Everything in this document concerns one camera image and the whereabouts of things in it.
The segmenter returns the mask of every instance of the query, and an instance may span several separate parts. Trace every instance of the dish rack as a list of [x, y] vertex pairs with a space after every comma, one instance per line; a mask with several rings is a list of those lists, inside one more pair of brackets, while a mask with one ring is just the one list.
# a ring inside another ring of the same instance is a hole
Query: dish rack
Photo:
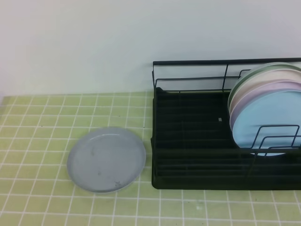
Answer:
[[[154, 61], [153, 62], [153, 132], [152, 185], [157, 189], [211, 190], [301, 190], [301, 147], [294, 141], [299, 125], [262, 125], [250, 148], [239, 148], [229, 126], [225, 88], [230, 65], [271, 62], [301, 62], [301, 58]], [[157, 78], [155, 68], [186, 65], [225, 65], [224, 76], [201, 78]], [[158, 81], [222, 80], [219, 89], [163, 90]], [[252, 149], [264, 127], [296, 127], [291, 146]], [[284, 153], [266, 156], [268, 153]]]

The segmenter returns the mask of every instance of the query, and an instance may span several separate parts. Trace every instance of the plate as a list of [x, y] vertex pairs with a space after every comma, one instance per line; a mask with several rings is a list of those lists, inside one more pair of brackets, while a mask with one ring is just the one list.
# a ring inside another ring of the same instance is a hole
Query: plate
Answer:
[[230, 128], [233, 128], [236, 118], [239, 116], [244, 107], [251, 103], [252, 100], [256, 99], [257, 97], [263, 96], [264, 94], [267, 95], [275, 91], [290, 90], [301, 91], [301, 82], [286, 80], [276, 81], [264, 84], [256, 89], [251, 90], [249, 93], [245, 94], [241, 99], [239, 99], [237, 104], [234, 106], [233, 111], [230, 114]]
[[294, 66], [292, 64], [289, 63], [284, 63], [284, 62], [273, 62], [273, 63], [268, 63], [268, 64], [263, 64], [260, 65], [259, 67], [256, 67], [248, 72], [246, 72], [244, 74], [243, 77], [241, 77], [237, 83], [234, 85], [234, 87], [232, 88], [230, 94], [229, 94], [229, 98], [228, 98], [228, 108], [230, 107], [232, 98], [236, 92], [236, 90], [244, 83], [246, 82], [249, 78], [251, 78], [252, 76], [261, 73], [261, 72], [265, 72], [265, 71], [270, 71], [270, 70], [275, 70], [275, 69], [294, 69], [297, 71], [301, 71], [301, 68]]
[[91, 132], [72, 148], [67, 170], [79, 187], [95, 193], [115, 192], [132, 183], [144, 168], [143, 142], [122, 128]]
[[[237, 117], [233, 126], [233, 138], [242, 148], [250, 148], [256, 133], [262, 125], [301, 125], [301, 92], [280, 91], [258, 97], [251, 102]], [[266, 136], [294, 136], [297, 127], [262, 128], [253, 148], [259, 148]], [[290, 146], [293, 137], [267, 138], [261, 148], [274, 146]], [[296, 138], [294, 145], [300, 145]]]
[[258, 73], [252, 76], [246, 82], [241, 84], [240, 87], [238, 87], [230, 103], [229, 112], [231, 112], [231, 109], [233, 108], [235, 103], [237, 103], [237, 101], [246, 93], [252, 91], [260, 85], [268, 84], [270, 82], [277, 81], [280, 79], [297, 81], [301, 83], [301, 71], [297, 71], [294, 69], [276, 69], [272, 71]]

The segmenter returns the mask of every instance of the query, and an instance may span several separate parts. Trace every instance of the blue plate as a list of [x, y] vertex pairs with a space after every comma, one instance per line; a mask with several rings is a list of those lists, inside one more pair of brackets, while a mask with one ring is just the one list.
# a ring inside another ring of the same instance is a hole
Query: blue plate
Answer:
[[[237, 117], [233, 126], [233, 138], [239, 147], [250, 148], [262, 125], [301, 125], [301, 91], [278, 91], [263, 95], [249, 103]], [[259, 148], [266, 136], [294, 136], [297, 127], [262, 128], [253, 148]], [[261, 148], [290, 146], [293, 137], [270, 137]], [[301, 144], [297, 137], [294, 145]]]

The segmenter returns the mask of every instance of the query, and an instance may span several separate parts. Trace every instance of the countertop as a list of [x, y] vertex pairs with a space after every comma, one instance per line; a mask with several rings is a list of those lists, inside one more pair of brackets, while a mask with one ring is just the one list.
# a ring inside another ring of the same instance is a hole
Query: countertop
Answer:
[[[5, 97], [0, 118], [0, 225], [301, 225], [301, 191], [153, 188], [152, 95]], [[70, 181], [66, 160], [78, 138], [107, 126], [127, 128], [143, 140], [146, 166], [129, 187], [92, 194]]]

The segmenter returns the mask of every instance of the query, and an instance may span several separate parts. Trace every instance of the white wall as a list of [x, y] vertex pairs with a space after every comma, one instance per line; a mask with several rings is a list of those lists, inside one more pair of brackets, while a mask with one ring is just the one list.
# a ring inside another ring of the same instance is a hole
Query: white wall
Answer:
[[298, 0], [1, 0], [5, 95], [151, 89], [153, 60], [301, 56]]

